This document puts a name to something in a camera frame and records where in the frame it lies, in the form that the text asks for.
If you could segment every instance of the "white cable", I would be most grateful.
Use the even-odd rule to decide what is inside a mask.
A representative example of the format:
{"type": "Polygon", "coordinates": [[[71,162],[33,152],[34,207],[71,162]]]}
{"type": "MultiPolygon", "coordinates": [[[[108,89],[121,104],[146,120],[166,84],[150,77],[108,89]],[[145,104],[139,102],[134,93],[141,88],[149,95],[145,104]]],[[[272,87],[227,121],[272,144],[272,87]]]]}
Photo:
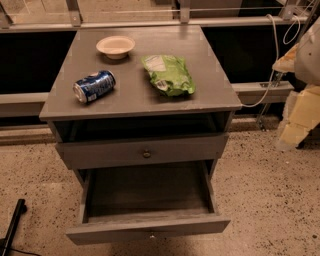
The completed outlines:
{"type": "MultiPolygon", "coordinates": [[[[312,0],[312,1],[308,4],[308,6],[302,11],[302,13],[301,13],[299,16],[302,16],[302,15],[306,12],[306,10],[308,10],[308,8],[314,3],[314,1],[315,1],[315,0],[312,0]]],[[[287,32],[286,32],[285,35],[283,36],[282,42],[283,42],[285,45],[290,44],[294,39],[296,39],[296,37],[298,36],[298,34],[299,34],[299,32],[300,32],[301,22],[300,22],[298,16],[293,15],[293,17],[295,17],[296,20],[291,24],[291,26],[288,28],[287,32]],[[290,41],[287,41],[287,42],[286,42],[285,39],[286,39],[289,31],[290,31],[291,28],[296,24],[297,21],[298,21],[298,29],[297,29],[296,34],[292,37],[292,39],[291,39],[290,41]]]]}
{"type": "MultiPolygon", "coordinates": [[[[273,17],[270,15],[270,14],[267,14],[267,17],[271,20],[272,22],[272,27],[273,27],[273,33],[274,33],[274,41],[275,41],[275,45],[276,45],[276,61],[279,59],[279,45],[278,45],[278,35],[277,35],[277,29],[276,29],[276,24],[274,22],[274,19],[273,17]]],[[[253,108],[253,107],[256,107],[258,106],[260,103],[262,103],[262,101],[265,99],[265,97],[267,96],[270,88],[271,88],[271,85],[272,85],[272,78],[273,78],[273,74],[274,74],[274,70],[272,69],[272,72],[271,72],[271,75],[270,75],[270,78],[269,78],[269,83],[268,83],[268,87],[266,89],[266,91],[264,92],[262,98],[255,104],[252,104],[252,105],[246,105],[246,104],[242,104],[243,107],[246,107],[246,108],[253,108]]]]}
{"type": "MultiPolygon", "coordinates": [[[[312,0],[309,5],[303,10],[303,12],[300,14],[303,15],[305,13],[305,11],[313,4],[315,0],[312,0]]],[[[299,34],[300,32],[300,26],[301,26],[301,23],[300,23],[300,20],[299,18],[296,16],[296,15],[293,15],[295,18],[296,18],[296,21],[294,23],[291,24],[291,26],[288,28],[287,32],[285,33],[284,37],[283,37],[283,43],[284,44],[289,44],[291,43],[296,37],[297,35],[299,34]],[[285,38],[287,37],[287,34],[288,32],[290,31],[290,29],[293,27],[293,25],[298,21],[299,23],[299,26],[298,26],[298,29],[297,29],[297,33],[294,35],[294,37],[288,41],[288,42],[285,42],[285,38]]],[[[272,17],[272,15],[270,14],[267,14],[267,17],[272,21],[272,26],[273,26],[273,32],[274,32],[274,40],[275,40],[275,45],[276,45],[276,60],[275,62],[279,59],[279,45],[278,45],[278,36],[277,36],[277,30],[276,30],[276,24],[274,22],[274,19],[272,17]]],[[[246,104],[242,104],[243,107],[246,107],[246,108],[253,108],[253,107],[256,107],[258,106],[260,103],[262,103],[262,101],[265,99],[265,97],[267,96],[268,94],[268,91],[270,90],[271,86],[272,86],[272,77],[273,77],[273,74],[274,74],[274,69],[272,69],[272,72],[271,72],[271,75],[270,75],[270,79],[269,79],[269,84],[268,84],[268,87],[265,91],[265,93],[263,94],[262,98],[255,104],[252,104],[252,105],[246,105],[246,104]]]]}

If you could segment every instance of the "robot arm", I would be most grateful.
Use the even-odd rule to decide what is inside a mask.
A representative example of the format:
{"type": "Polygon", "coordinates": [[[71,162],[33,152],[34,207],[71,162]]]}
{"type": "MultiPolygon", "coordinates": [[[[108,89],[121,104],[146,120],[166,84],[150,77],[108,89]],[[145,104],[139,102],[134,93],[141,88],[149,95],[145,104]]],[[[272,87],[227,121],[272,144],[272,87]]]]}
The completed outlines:
{"type": "Polygon", "coordinates": [[[294,71],[299,80],[320,86],[320,18],[299,42],[294,71]]]}
{"type": "Polygon", "coordinates": [[[284,116],[279,125],[282,131],[276,147],[290,150],[320,123],[320,18],[273,68],[283,73],[295,72],[296,78],[307,84],[299,94],[289,95],[286,105],[293,107],[285,106],[288,117],[284,116]]]}

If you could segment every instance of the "open drawer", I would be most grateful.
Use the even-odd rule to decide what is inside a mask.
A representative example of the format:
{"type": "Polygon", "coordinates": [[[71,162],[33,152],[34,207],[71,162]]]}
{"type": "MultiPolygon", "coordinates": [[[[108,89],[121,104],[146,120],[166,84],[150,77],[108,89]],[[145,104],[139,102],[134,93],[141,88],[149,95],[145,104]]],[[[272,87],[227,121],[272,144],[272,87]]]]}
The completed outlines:
{"type": "Polygon", "coordinates": [[[202,161],[87,171],[76,244],[223,232],[202,161]]]}

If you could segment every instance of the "green plastic bag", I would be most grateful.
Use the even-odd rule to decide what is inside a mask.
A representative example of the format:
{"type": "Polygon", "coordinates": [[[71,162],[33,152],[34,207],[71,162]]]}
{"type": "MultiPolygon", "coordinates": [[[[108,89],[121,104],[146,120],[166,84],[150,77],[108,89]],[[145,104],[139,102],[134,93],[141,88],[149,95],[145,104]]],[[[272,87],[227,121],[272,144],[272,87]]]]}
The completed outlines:
{"type": "Polygon", "coordinates": [[[151,84],[161,94],[179,96],[194,93],[195,84],[189,75],[184,58],[172,55],[149,55],[142,57],[141,60],[149,72],[151,84]]]}

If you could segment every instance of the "tabletop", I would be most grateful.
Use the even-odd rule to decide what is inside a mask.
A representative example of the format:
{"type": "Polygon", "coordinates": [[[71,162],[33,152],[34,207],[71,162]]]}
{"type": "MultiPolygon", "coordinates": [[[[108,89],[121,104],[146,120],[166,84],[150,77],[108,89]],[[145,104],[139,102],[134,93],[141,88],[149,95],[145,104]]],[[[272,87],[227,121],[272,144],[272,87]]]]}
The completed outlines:
{"type": "Polygon", "coordinates": [[[241,103],[200,26],[131,27],[79,30],[40,113],[44,121],[235,111],[241,103]],[[121,60],[98,52],[108,36],[132,37],[135,48],[121,60]],[[192,95],[166,97],[151,85],[141,58],[166,54],[183,57],[196,85],[192,95]],[[83,104],[73,84],[99,70],[116,78],[114,90],[83,104]]]}

